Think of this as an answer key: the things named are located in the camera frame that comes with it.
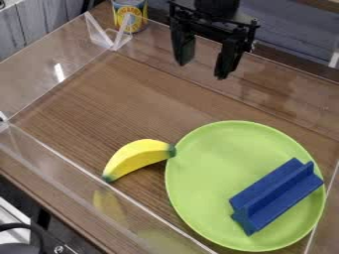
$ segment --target yellow can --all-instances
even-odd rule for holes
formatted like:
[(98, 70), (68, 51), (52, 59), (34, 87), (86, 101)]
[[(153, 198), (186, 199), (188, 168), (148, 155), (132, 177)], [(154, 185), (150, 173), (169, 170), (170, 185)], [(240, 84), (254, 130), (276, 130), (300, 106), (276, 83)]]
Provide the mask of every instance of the yellow can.
[(125, 14), (129, 15), (129, 20), (124, 32), (137, 33), (146, 26), (146, 0), (110, 0), (113, 12), (113, 25), (120, 28)]

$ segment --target green plate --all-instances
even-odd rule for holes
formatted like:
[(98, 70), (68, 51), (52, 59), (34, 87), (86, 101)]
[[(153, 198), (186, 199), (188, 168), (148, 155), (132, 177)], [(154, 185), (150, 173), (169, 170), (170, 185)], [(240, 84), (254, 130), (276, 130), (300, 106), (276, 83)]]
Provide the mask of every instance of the green plate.
[[(190, 132), (176, 149), (165, 169), (166, 192), (176, 212), (200, 235), (252, 252), (283, 248), (307, 235), (323, 212), (324, 187), (250, 237), (230, 219), (234, 194), (291, 158), (313, 161), (287, 135), (256, 123), (218, 122)], [(315, 174), (321, 178), (316, 164)]]

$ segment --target banana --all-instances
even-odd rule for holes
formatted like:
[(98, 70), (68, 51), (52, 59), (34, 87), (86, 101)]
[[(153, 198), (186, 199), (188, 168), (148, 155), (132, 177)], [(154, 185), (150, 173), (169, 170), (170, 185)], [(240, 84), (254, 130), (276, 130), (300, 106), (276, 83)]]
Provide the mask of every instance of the banana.
[(174, 156), (174, 147), (152, 139), (137, 140), (113, 154), (102, 171), (102, 179), (110, 183), (137, 169)]

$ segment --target blue foam block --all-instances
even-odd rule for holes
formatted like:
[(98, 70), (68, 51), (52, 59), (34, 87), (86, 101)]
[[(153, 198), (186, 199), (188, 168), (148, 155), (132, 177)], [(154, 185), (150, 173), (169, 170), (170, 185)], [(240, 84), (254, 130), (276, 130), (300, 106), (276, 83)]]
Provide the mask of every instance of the blue foam block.
[(321, 179), (313, 174), (313, 163), (303, 165), (296, 159), (265, 175), (229, 200), (232, 219), (245, 234), (259, 232), (321, 185)]

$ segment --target black cable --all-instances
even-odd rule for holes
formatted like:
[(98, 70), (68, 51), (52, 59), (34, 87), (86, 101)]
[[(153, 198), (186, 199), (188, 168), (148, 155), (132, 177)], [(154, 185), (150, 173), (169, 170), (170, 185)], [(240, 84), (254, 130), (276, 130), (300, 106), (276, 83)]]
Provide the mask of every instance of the black cable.
[(44, 243), (44, 238), (42, 238), (42, 235), (41, 235), (40, 230), (37, 229), (37, 227), (34, 227), (32, 225), (28, 225), (28, 224), (21, 224), (21, 223), (9, 223), (9, 224), (0, 225), (0, 232), (10, 230), (10, 229), (16, 229), (16, 228), (29, 229), (37, 235), (38, 242), (40, 242), (40, 252), (38, 252), (38, 254), (44, 254), (45, 243)]
[(0, 0), (0, 10), (5, 8), (5, 0)]

